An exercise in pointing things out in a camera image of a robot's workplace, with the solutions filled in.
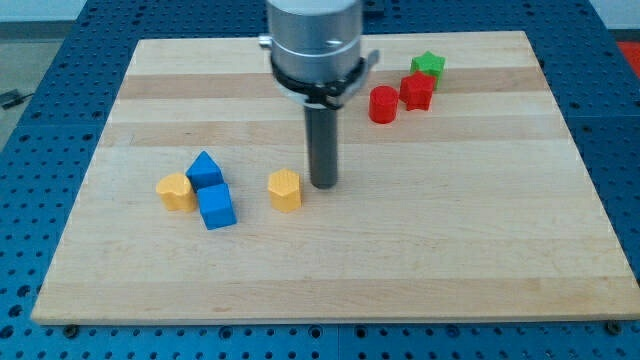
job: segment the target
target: toy block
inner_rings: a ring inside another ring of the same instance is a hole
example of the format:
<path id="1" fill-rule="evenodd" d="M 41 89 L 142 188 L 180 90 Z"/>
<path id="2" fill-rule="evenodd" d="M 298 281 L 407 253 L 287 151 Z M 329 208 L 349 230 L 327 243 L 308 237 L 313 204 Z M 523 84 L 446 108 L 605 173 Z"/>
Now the toy block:
<path id="1" fill-rule="evenodd" d="M 237 223 L 227 184 L 201 188 L 197 194 L 200 215 L 202 215 L 207 230 Z"/>
<path id="2" fill-rule="evenodd" d="M 189 179 L 181 173 L 162 178 L 156 185 L 156 193 L 169 211 L 192 212 L 198 208 L 198 200 Z"/>
<path id="3" fill-rule="evenodd" d="M 435 76 L 437 79 L 437 88 L 438 83 L 440 82 L 440 75 L 442 75 L 442 71 L 444 71 L 445 61 L 446 59 L 444 57 L 437 56 L 434 53 L 427 51 L 426 53 L 411 59 L 410 72 L 413 74 L 416 71 L 421 71 L 426 75 Z"/>
<path id="4" fill-rule="evenodd" d="M 290 212 L 302 206 L 302 182 L 300 175 L 282 169 L 269 175 L 271 206 L 282 212 Z"/>
<path id="5" fill-rule="evenodd" d="M 205 187 L 224 183 L 220 167 L 206 151 L 201 152 L 191 164 L 187 170 L 187 177 L 196 192 Z"/>
<path id="6" fill-rule="evenodd" d="M 398 92 L 391 86 L 378 86 L 369 93 L 369 118 L 378 124 L 395 120 Z"/>
<path id="7" fill-rule="evenodd" d="M 429 110 L 435 85 L 435 76 L 416 71 L 412 75 L 402 78 L 400 100 L 407 104 L 407 110 Z"/>

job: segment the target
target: yellow pentagon block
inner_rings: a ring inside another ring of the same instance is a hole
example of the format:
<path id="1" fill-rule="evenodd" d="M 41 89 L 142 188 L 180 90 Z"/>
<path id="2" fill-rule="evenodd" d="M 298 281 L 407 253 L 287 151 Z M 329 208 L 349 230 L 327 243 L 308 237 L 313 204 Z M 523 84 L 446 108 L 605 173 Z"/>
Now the yellow pentagon block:
<path id="1" fill-rule="evenodd" d="M 274 209 L 290 212 L 302 206 L 302 182 L 298 173 L 289 169 L 276 171 L 269 175 L 268 188 Z"/>
<path id="2" fill-rule="evenodd" d="M 198 198 L 191 182 L 182 173 L 167 175 L 156 185 L 156 193 L 169 211 L 192 212 L 198 208 Z"/>

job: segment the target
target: metal cylinder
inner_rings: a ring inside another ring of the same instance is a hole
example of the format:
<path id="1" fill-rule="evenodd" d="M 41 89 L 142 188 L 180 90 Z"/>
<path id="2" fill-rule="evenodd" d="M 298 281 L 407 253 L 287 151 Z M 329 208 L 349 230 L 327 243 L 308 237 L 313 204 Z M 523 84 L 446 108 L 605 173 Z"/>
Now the metal cylinder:
<path id="1" fill-rule="evenodd" d="M 267 0 L 271 56 L 288 77 L 343 79 L 360 59 L 360 0 Z"/>
<path id="2" fill-rule="evenodd" d="M 304 108 L 311 184 L 329 189 L 338 181 L 337 112 Z"/>

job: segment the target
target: wooden board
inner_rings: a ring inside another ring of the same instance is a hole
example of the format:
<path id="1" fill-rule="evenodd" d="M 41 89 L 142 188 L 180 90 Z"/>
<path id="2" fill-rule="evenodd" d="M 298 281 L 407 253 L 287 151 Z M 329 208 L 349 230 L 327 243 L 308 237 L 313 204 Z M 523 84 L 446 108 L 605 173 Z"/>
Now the wooden board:
<path id="1" fill-rule="evenodd" d="M 340 181 L 308 182 L 302 109 L 256 39 L 144 40 L 33 319 L 43 324 L 637 318 L 640 290 L 522 32 L 369 36 L 366 89 L 339 114 Z M 447 57 L 429 112 L 367 118 L 412 56 Z M 163 176 L 207 150 L 238 224 L 169 213 Z M 270 172 L 305 178 L 269 206 Z"/>

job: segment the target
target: red cylinder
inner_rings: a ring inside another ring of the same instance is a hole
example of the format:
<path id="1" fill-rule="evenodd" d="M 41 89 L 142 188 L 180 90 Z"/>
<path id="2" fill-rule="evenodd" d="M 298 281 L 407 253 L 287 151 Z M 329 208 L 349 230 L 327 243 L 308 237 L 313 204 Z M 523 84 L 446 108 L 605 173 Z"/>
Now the red cylinder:
<path id="1" fill-rule="evenodd" d="M 369 118 L 378 124 L 395 120 L 398 92 L 391 86 L 378 86 L 369 94 Z"/>

